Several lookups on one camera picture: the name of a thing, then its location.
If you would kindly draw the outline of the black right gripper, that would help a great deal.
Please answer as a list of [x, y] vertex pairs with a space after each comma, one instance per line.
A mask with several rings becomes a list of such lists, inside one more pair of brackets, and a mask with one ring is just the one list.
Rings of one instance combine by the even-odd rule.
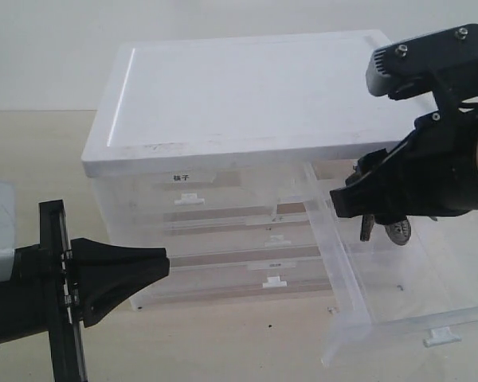
[[330, 191], [340, 218], [372, 215], [389, 225], [408, 216], [453, 217], [478, 210], [478, 68], [432, 73], [418, 84], [435, 111], [390, 154], [362, 156], [345, 185]]

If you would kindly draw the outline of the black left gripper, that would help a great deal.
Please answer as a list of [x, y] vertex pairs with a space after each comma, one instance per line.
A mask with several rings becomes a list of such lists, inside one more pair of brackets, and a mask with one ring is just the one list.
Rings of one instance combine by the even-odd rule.
[[0, 345], [47, 333], [54, 380], [86, 381], [79, 307], [84, 326], [96, 325], [133, 294], [167, 277], [170, 261], [165, 248], [86, 238], [72, 240], [71, 250], [61, 200], [39, 204], [39, 223], [38, 244], [16, 249], [10, 279], [0, 282]]

